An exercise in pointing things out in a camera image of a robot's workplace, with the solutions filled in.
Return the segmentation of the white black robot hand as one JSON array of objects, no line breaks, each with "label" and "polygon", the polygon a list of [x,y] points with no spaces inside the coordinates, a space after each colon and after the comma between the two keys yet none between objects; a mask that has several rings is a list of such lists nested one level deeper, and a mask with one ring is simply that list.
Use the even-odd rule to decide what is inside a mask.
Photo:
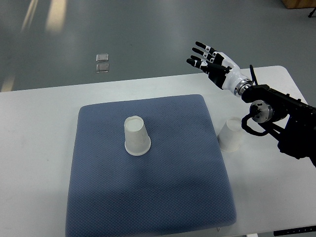
[{"label": "white black robot hand", "polygon": [[208,78],[220,89],[229,90],[240,97],[253,81],[241,73],[240,67],[225,53],[197,41],[192,51],[199,57],[192,55],[187,63],[208,75]]}]

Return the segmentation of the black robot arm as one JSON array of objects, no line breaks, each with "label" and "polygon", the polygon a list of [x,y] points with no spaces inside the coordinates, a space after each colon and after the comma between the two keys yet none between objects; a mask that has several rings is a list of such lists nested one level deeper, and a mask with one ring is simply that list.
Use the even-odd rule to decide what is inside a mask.
[{"label": "black robot arm", "polygon": [[281,153],[316,164],[316,109],[267,85],[247,88],[241,99],[251,103],[241,127],[255,136],[272,135]]}]

